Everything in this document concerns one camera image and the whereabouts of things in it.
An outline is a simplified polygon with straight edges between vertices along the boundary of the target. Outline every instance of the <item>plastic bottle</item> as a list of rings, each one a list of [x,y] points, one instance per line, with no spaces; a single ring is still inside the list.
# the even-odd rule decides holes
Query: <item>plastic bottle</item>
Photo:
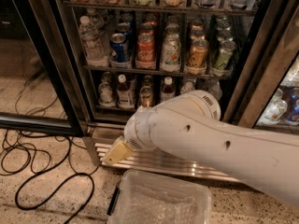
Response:
[[[80,22],[81,25],[79,26],[79,33],[87,59],[101,59],[104,56],[104,50],[97,29],[87,16],[81,17]]]
[[[193,84],[190,81],[188,81],[180,89],[180,94],[187,93],[187,92],[194,91],[194,90],[195,90],[195,87],[193,86]]]
[[[108,33],[105,28],[105,21],[103,17],[93,7],[87,8],[87,16],[90,18],[90,21],[93,23],[94,27],[99,32],[104,53],[106,54],[106,56],[109,56],[110,44],[109,44]]]
[[[161,86],[160,102],[165,102],[175,97],[176,88],[171,77],[166,77]]]
[[[119,75],[119,84],[117,86],[117,93],[119,96],[119,107],[134,108],[134,99],[130,89],[130,83],[127,81],[125,75]]]

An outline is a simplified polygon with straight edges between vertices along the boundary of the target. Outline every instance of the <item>white bottle cap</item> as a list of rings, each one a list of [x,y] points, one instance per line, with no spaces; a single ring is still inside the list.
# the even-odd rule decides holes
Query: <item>white bottle cap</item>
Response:
[[[120,83],[123,83],[123,82],[125,82],[127,79],[126,79],[126,77],[125,77],[125,75],[119,75],[119,82]]]
[[[88,7],[87,8],[87,13],[94,14],[94,13],[96,13],[96,9],[94,7]]]
[[[190,90],[193,87],[193,84],[190,81],[188,81],[188,82],[186,82],[185,86],[188,90]]]
[[[166,77],[166,78],[164,79],[164,83],[165,83],[166,85],[171,85],[171,84],[172,84],[172,78],[171,78],[171,77]]]
[[[82,24],[88,24],[90,22],[90,18],[87,17],[87,16],[83,16],[83,17],[80,18],[80,22]]]

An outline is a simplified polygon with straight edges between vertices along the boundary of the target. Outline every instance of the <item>beverage cooler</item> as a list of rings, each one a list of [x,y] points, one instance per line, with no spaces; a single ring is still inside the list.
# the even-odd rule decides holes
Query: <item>beverage cooler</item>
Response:
[[[30,27],[22,0],[14,1]],[[55,54],[64,61],[60,76],[70,80],[66,85],[75,91],[67,95],[78,98],[72,105],[81,107],[84,118],[77,119],[88,127],[82,129],[83,140],[95,165],[104,165],[101,158],[140,106],[157,105],[184,92],[209,92],[221,106],[223,121],[250,128],[255,123],[272,125],[259,125],[258,119],[278,84],[283,92],[279,100],[287,105],[286,118],[276,120],[275,127],[285,126],[287,117],[297,111],[296,90],[291,87],[298,76],[282,75],[299,69],[297,0],[28,3],[50,50],[60,48]],[[262,98],[255,99],[257,92]],[[269,105],[278,109],[276,102]],[[288,125],[295,129],[296,122]],[[115,166],[235,181],[159,149],[136,153]]]

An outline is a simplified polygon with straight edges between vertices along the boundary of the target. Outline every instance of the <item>glass refrigerator door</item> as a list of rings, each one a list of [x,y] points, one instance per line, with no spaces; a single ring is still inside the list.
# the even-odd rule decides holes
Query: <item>glass refrigerator door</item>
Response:
[[[28,0],[0,3],[0,127],[83,135],[74,88],[59,68],[64,53],[47,38],[55,34],[42,27],[42,7],[36,11]]]

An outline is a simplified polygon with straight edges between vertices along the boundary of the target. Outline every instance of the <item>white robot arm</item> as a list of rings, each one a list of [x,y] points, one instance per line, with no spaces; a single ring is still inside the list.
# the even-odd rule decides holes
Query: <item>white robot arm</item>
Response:
[[[138,110],[127,122],[124,143],[133,150],[158,147],[198,161],[299,208],[298,137],[242,128],[219,118],[216,99],[205,91],[192,91]],[[113,150],[104,162],[116,162],[111,159]]]

